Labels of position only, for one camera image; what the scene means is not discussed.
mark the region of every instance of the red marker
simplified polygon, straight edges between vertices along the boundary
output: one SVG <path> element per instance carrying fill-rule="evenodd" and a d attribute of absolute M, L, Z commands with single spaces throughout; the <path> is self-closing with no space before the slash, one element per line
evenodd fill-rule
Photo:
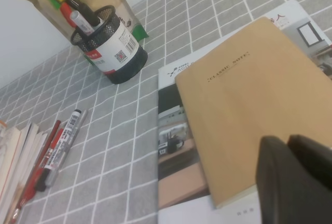
<path fill-rule="evenodd" d="M 58 141 L 59 141 L 59 139 L 61 137 L 62 132 L 63 132 L 63 128 L 61 128 L 58 131 L 55 139 L 52 141 L 52 143 L 51 143 L 50 147 L 48 148 L 48 150 L 47 150 L 47 152 L 46 152 L 43 160 L 41 161 L 41 163 L 39 165 L 39 168 L 38 168 L 38 171 L 36 173 L 35 180 L 34 180 L 34 189 L 36 191 L 43 192 L 46 189 L 46 185 L 45 185 L 46 178 L 42 178 L 41 176 L 43 174 L 44 167 L 45 167 L 48 159 L 51 157 L 52 152 L 53 152 L 54 148 L 56 147 L 56 145 L 57 145 L 57 143 L 58 143 Z"/>

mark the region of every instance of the pen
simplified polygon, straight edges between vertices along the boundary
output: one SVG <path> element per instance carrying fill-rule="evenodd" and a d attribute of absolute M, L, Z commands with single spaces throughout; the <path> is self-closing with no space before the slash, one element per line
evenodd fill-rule
<path fill-rule="evenodd" d="M 70 136 L 72 135 L 75 126 L 78 123 L 79 116 L 81 115 L 81 111 L 76 109 L 73 111 L 69 121 L 67 122 L 65 128 L 63 129 L 63 132 L 61 134 L 61 137 L 59 141 L 57 142 L 56 147 L 54 148 L 51 157 L 47 160 L 46 165 L 44 166 L 43 174 L 41 175 L 41 179 L 45 180 L 45 186 L 46 186 L 46 180 L 48 175 L 56 170 L 58 168 L 59 162 L 62 157 L 62 152 L 65 149 L 68 141 L 70 140 Z"/>
<path fill-rule="evenodd" d="M 88 111 L 84 110 L 83 113 L 80 115 L 79 120 L 78 120 L 77 124 L 75 125 L 74 130 L 73 130 L 68 142 L 66 143 L 64 149 L 61 151 L 61 158 L 58 163 L 58 166 L 54 170 L 52 170 L 51 173 L 49 174 L 49 176 L 47 177 L 47 180 L 46 180 L 47 187 L 51 187 L 54 184 L 54 182 L 58 176 L 59 170 L 61 169 L 61 167 L 68 155 L 68 152 L 69 152 L 71 146 L 73 145 L 73 142 L 74 142 L 87 114 L 88 114 Z"/>
<path fill-rule="evenodd" d="M 46 154 L 44 155 L 43 160 L 39 164 L 38 171 L 34 178 L 34 189 L 36 191 L 44 192 L 46 189 L 45 181 L 48 176 L 48 172 L 44 172 L 45 171 L 44 167 L 45 167 L 48 159 L 51 157 L 51 154 L 52 154 L 54 148 L 56 147 L 56 145 L 61 137 L 62 132 L 63 132 L 63 128 L 61 128 L 58 131 L 55 139 L 52 141 L 50 147 L 48 148 Z"/>
<path fill-rule="evenodd" d="M 22 207 L 26 204 L 27 201 L 29 201 L 30 199 L 32 199 L 35 196 L 35 189 L 34 189 L 34 185 L 35 185 L 35 178 L 37 175 L 37 171 L 39 169 L 39 165 L 42 162 L 42 159 L 44 157 L 44 155 L 46 154 L 49 146 L 51 145 L 52 140 L 54 139 L 56 132 L 60 126 L 61 121 L 57 120 L 52 128 L 52 131 L 50 132 L 47 140 L 45 141 L 45 143 L 43 144 L 41 151 L 38 154 L 38 159 L 32 169 L 32 172 L 29 176 L 29 179 L 27 180 L 27 184 L 21 194 L 20 200 L 18 202 L 18 204 L 16 205 L 16 208 L 12 214 L 12 218 L 10 220 L 10 223 L 15 223 L 17 221 L 18 215 L 20 213 L 20 210 L 22 209 Z"/>

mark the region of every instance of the qr code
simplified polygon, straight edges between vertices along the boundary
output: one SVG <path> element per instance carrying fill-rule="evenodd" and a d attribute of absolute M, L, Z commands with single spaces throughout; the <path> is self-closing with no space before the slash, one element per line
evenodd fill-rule
<path fill-rule="evenodd" d="M 119 63 L 123 62 L 127 56 L 125 55 L 125 53 L 120 50 L 116 55 L 115 55 L 115 58 L 118 59 Z"/>

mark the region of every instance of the notebook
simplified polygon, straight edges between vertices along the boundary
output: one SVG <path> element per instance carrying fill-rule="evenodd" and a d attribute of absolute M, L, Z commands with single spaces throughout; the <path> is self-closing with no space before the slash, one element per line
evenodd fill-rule
<path fill-rule="evenodd" d="M 175 77 L 216 207 L 255 190 L 263 135 L 332 145 L 332 83 L 307 55 L 262 18 Z"/>

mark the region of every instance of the white marker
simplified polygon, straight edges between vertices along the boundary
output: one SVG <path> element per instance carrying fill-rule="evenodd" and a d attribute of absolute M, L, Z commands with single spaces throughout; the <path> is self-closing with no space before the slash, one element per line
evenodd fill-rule
<path fill-rule="evenodd" d="M 76 25 L 88 35 L 94 32 L 94 28 L 88 23 L 88 21 L 79 13 L 78 10 L 72 11 L 70 15 L 71 20 L 76 23 Z"/>

